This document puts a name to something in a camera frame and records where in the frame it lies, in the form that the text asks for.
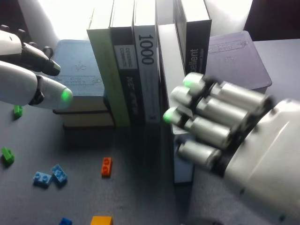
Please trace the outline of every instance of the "lego brick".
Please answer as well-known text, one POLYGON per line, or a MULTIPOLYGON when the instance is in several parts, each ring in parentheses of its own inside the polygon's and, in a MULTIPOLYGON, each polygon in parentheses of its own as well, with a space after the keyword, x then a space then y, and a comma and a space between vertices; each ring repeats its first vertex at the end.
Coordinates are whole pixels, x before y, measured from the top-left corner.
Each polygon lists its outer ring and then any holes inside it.
POLYGON ((19 105, 14 106, 15 118, 18 119, 23 115, 23 107, 19 105))
POLYGON ((101 174, 103 177, 110 177, 112 172, 113 161, 111 157, 104 157, 102 163, 101 174))
POLYGON ((56 181, 58 182, 58 184, 62 185, 65 184, 67 182, 67 175, 65 174, 65 172, 62 170, 62 168, 60 167, 60 165, 55 165, 54 167, 52 167, 52 173, 54 175, 54 177, 56 178, 56 181))
POLYGON ((15 161, 15 156, 13 155, 13 153, 11 152, 10 149, 4 147, 1 149, 4 160, 6 163, 8 163, 9 165, 12 164, 15 161))
POLYGON ((52 182, 52 176, 43 172, 36 172, 33 177, 34 185, 42 186, 42 187, 49 187, 52 182))
POLYGON ((112 217, 93 217, 90 225, 113 225, 112 217))
POLYGON ((72 225, 72 221, 67 218, 62 218, 60 225, 72 225))

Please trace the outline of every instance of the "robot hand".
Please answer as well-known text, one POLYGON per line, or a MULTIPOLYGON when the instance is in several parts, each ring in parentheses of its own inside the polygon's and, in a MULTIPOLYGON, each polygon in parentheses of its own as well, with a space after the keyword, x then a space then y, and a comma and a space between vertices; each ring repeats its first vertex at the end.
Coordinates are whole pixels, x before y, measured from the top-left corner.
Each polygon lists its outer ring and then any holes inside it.
POLYGON ((268 220, 300 223, 300 103, 190 73, 164 120, 196 136, 178 155, 220 176, 230 191, 268 220))
POLYGON ((73 100, 70 89, 29 71, 56 76, 60 73, 60 66, 41 50, 3 30, 0 30, 0 101, 47 109, 67 108, 73 100))

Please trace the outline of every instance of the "book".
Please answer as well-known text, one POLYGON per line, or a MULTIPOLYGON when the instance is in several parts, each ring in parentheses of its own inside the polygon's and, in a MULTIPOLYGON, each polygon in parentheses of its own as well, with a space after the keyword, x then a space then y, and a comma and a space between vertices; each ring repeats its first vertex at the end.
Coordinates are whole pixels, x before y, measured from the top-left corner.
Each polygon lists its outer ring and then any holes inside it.
POLYGON ((142 86, 145 121, 160 122, 156 0, 136 0, 135 46, 142 86))
POLYGON ((128 114, 131 124, 137 125, 144 123, 144 108, 133 34, 134 6, 134 0, 115 0, 110 29, 128 114))
POLYGON ((261 93, 272 85, 247 31, 210 38, 206 74, 261 93))
POLYGON ((211 18, 205 0, 173 0, 174 23, 186 74, 205 74, 211 18))
POLYGON ((60 65, 61 72, 58 76, 47 77, 64 84, 73 93, 70 107, 53 111, 62 116, 64 126, 113 126, 104 85, 90 42, 61 40, 57 44, 53 60, 60 65))
MULTIPOLYGON (((182 85, 185 77, 184 65, 181 58, 179 41, 177 38, 175 24, 159 25, 159 64, 166 109, 177 107, 178 103, 170 98, 173 89, 182 85)), ((192 163, 182 160, 176 154, 177 139, 193 138, 187 131, 174 125, 170 126, 168 133, 173 158, 174 183, 187 183, 193 181, 194 166, 192 163)))
POLYGON ((109 28, 112 11, 113 0, 98 1, 94 8, 87 33, 116 126, 126 127, 130 126, 129 115, 109 28))

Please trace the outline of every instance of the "dark blue lego brick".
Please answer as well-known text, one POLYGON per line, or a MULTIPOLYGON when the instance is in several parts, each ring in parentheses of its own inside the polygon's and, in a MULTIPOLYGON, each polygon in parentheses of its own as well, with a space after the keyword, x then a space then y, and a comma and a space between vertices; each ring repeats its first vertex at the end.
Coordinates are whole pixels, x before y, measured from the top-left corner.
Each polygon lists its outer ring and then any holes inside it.
POLYGON ((62 170, 60 165, 57 164, 54 167, 52 167, 52 173, 53 173, 54 177, 56 178, 56 181, 58 182, 58 184, 62 185, 67 182, 68 177, 65 174, 65 172, 62 170))
POLYGON ((60 222, 60 225, 72 225, 72 221, 67 218, 63 218, 60 222))
POLYGON ((47 188, 52 182, 52 176, 43 172, 36 172, 36 174, 33 177, 33 180, 34 185, 47 188))

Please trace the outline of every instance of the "orange lego brick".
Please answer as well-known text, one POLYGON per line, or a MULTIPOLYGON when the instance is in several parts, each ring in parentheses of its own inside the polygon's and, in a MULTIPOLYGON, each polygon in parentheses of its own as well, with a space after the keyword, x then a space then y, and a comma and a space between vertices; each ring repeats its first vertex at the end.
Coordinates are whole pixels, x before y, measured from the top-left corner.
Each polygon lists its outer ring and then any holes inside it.
POLYGON ((113 164, 112 158, 110 157, 103 158, 102 169, 101 169, 101 174, 103 177, 111 176, 112 164, 113 164))
POLYGON ((90 225, 113 225, 112 217, 93 217, 90 225))

